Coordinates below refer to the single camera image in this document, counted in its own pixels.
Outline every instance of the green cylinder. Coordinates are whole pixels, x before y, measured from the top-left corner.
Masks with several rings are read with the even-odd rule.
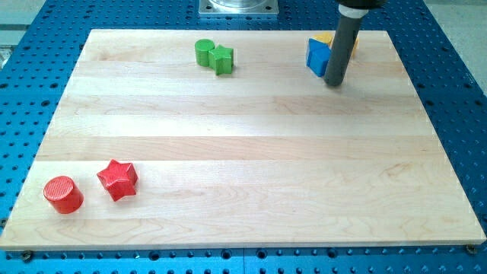
[[[196,63],[201,66],[210,66],[208,52],[215,48],[215,43],[210,39],[201,39],[195,43]]]

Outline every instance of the metal base plate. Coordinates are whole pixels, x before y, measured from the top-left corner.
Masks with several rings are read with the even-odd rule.
[[[199,16],[201,18],[276,18],[279,14],[278,0],[265,0],[249,8],[232,8],[220,5],[212,0],[199,0]]]

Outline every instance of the wooden board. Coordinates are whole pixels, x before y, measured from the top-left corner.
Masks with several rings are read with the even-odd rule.
[[[361,32],[342,87],[316,31],[93,30],[1,238],[7,250],[479,244],[485,235],[390,38]],[[232,75],[195,63],[235,48]],[[96,177],[132,161],[138,194]],[[44,200],[72,177],[83,206]]]

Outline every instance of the green block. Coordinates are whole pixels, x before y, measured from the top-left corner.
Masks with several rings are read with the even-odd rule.
[[[208,52],[215,48],[215,43],[210,39],[201,39],[195,43],[196,63],[209,66]]]
[[[231,74],[234,66],[234,49],[222,45],[209,51],[209,65],[216,75]]]

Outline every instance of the metal mount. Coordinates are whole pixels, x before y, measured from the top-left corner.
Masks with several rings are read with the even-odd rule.
[[[278,0],[199,0],[201,18],[276,18]]]

